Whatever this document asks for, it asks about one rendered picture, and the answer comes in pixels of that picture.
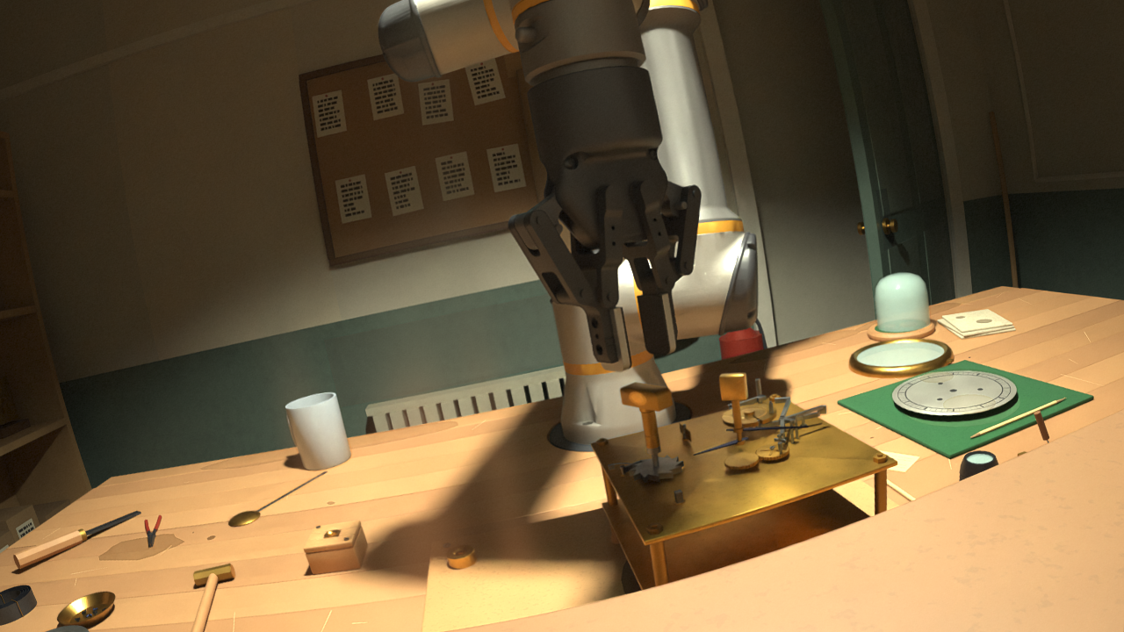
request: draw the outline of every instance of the workbench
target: workbench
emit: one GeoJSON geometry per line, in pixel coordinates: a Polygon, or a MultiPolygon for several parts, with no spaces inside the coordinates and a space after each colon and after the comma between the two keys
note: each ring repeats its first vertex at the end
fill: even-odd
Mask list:
{"type": "MultiPolygon", "coordinates": [[[[729,371],[763,376],[767,391],[804,407],[826,405],[824,418],[852,436],[921,457],[889,472],[916,499],[891,490],[889,511],[806,542],[481,630],[1124,629],[1124,301],[996,288],[935,305],[932,315],[972,309],[992,309],[1016,331],[960,340],[939,326],[934,338],[957,360],[1094,395],[1050,421],[1052,443],[1033,426],[1000,439],[987,448],[999,467],[958,482],[959,459],[842,409],[839,399],[887,383],[847,369],[851,353],[870,344],[872,323],[676,371],[668,386],[696,414],[724,406],[718,374],[729,371]]],[[[210,632],[419,631],[435,542],[586,515],[606,500],[592,453],[546,442],[560,409],[561,400],[547,400],[352,437],[350,461],[239,529],[226,521],[312,476],[294,449],[115,477],[19,544],[134,509],[142,516],[22,572],[3,556],[0,588],[28,584],[39,605],[2,630],[47,630],[70,601],[111,590],[116,611],[97,630],[185,632],[200,597],[191,574],[233,562],[238,577],[219,586],[210,632]],[[143,560],[99,560],[143,539],[142,518],[157,514],[161,532],[183,544],[143,560]],[[352,520],[370,543],[364,568],[308,575],[301,545],[310,530],[352,520]]],[[[849,499],[872,498],[869,481],[852,485],[849,499]]]]}

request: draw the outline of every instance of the dial plate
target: dial plate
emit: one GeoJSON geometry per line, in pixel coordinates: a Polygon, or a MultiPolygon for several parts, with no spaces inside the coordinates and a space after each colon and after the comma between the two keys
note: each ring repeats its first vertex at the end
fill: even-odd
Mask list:
{"type": "Polygon", "coordinates": [[[944,371],[906,380],[894,389],[894,404],[906,413],[959,417],[987,413],[1015,399],[1015,383],[982,371],[944,371]]]}

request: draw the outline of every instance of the radiator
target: radiator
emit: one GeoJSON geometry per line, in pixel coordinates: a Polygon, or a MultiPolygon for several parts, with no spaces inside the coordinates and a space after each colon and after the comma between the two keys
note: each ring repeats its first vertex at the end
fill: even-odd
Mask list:
{"type": "Polygon", "coordinates": [[[562,397],[565,370],[562,367],[524,373],[471,386],[462,386],[380,401],[366,407],[368,432],[432,424],[562,397]]]}

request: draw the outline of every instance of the green door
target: green door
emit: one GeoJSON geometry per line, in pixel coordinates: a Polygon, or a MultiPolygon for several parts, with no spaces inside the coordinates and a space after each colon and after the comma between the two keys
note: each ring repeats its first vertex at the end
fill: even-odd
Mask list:
{"type": "Polygon", "coordinates": [[[907,0],[821,0],[859,177],[871,282],[925,279],[955,296],[941,162],[907,0]]]}

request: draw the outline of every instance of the red-handled pliers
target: red-handled pliers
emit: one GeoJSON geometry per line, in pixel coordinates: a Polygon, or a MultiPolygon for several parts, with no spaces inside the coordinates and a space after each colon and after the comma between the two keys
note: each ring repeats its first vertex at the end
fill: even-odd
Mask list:
{"type": "Polygon", "coordinates": [[[146,535],[148,535],[149,549],[152,549],[152,545],[156,543],[156,530],[160,529],[160,521],[163,517],[164,516],[156,516],[156,526],[154,526],[152,531],[148,531],[148,521],[147,520],[144,521],[144,532],[146,535]]]}

